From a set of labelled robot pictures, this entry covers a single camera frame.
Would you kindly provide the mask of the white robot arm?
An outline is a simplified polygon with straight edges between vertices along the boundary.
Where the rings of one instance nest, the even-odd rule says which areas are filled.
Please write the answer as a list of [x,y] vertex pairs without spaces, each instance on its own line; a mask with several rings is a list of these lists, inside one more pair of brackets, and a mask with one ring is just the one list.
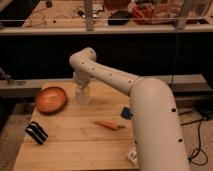
[[141,171],[191,171],[174,95],[165,82],[101,65],[90,47],[70,56],[69,63],[80,88],[94,77],[129,97]]

